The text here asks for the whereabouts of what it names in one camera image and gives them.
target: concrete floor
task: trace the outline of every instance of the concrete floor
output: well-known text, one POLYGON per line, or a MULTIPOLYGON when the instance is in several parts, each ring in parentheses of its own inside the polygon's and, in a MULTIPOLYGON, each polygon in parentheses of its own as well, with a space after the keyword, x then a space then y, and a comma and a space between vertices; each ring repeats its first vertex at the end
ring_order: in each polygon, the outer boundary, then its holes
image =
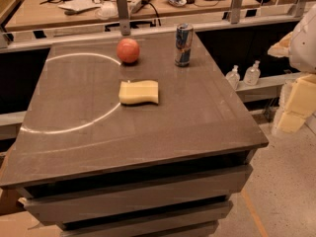
POLYGON ((251 161, 254 171, 234 206, 211 237, 315 237, 316 135, 303 126, 295 134, 271 134, 269 146, 251 161))

